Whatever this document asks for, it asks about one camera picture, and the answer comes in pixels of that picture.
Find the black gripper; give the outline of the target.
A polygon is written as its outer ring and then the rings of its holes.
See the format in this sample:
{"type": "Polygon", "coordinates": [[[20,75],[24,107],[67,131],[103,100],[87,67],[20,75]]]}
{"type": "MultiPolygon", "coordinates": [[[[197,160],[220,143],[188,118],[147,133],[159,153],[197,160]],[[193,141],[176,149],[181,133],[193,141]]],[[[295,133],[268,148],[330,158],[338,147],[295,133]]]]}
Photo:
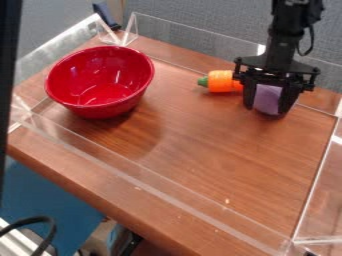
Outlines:
{"type": "Polygon", "coordinates": [[[294,59],[302,34],[287,35],[268,30],[266,51],[258,56],[236,57],[232,77],[243,84],[243,104],[251,110],[256,95],[256,83],[283,87],[278,114],[291,109],[300,92],[312,91],[320,70],[294,59]]]}

